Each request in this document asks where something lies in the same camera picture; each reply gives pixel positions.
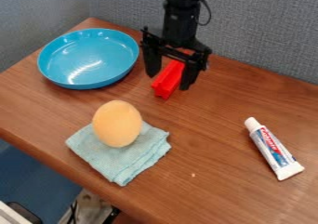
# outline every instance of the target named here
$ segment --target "gray wall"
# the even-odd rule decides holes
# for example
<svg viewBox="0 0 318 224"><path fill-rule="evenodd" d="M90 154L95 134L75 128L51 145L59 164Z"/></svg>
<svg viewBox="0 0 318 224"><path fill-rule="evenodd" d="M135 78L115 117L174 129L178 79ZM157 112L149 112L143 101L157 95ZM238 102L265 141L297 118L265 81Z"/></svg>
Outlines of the gray wall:
<svg viewBox="0 0 318 224"><path fill-rule="evenodd" d="M0 72L88 16L88 0L0 0Z"/></svg>
<svg viewBox="0 0 318 224"><path fill-rule="evenodd" d="M318 83L318 0L207 1L213 21L198 37L217 54ZM141 29L162 26L162 4L90 0L90 11L92 17Z"/></svg>

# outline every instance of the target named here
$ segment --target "toothpaste cap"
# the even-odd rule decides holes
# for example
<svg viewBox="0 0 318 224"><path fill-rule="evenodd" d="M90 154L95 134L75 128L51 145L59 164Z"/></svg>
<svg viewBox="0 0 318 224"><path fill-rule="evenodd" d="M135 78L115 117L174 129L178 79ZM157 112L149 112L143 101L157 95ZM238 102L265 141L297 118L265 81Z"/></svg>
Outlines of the toothpaste cap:
<svg viewBox="0 0 318 224"><path fill-rule="evenodd" d="M245 126L249 131L253 132L258 127L261 127L261 124L254 117L250 117L245 120Z"/></svg>

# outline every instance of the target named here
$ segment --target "wooden table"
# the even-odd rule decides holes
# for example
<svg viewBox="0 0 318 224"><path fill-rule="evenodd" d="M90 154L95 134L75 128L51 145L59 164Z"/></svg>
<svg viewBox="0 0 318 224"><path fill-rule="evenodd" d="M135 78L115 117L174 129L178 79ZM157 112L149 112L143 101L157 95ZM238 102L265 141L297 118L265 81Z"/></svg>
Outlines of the wooden table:
<svg viewBox="0 0 318 224"><path fill-rule="evenodd" d="M103 27L141 32L98 19ZM143 55L125 80L90 91L40 75L40 50L0 74L0 137L145 223L317 223L318 86L213 56L187 91L153 95ZM113 99L135 105L170 132L173 149L125 188L110 183L64 145ZM286 143L306 171L280 182L243 121L254 116Z"/></svg>

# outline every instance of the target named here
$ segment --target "red object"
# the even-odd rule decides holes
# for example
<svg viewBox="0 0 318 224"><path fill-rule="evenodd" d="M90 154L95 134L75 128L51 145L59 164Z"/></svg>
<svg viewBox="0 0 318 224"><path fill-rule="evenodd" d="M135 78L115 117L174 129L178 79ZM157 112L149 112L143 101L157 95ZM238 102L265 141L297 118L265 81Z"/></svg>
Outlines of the red object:
<svg viewBox="0 0 318 224"><path fill-rule="evenodd" d="M173 60L151 84L155 96L169 99L182 82L183 70L185 64L178 60Z"/></svg>

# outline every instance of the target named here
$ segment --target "floor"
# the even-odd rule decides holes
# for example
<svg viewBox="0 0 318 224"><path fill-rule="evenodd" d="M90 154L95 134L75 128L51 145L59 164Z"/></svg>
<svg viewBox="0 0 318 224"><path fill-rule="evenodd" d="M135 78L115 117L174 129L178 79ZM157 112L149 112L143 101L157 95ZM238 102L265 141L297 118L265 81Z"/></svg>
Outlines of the floor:
<svg viewBox="0 0 318 224"><path fill-rule="evenodd" d="M106 217L113 212L111 205L87 190L83 190L79 194L78 205L78 224L102 224ZM59 224L67 224L70 215L71 209L67 210Z"/></svg>

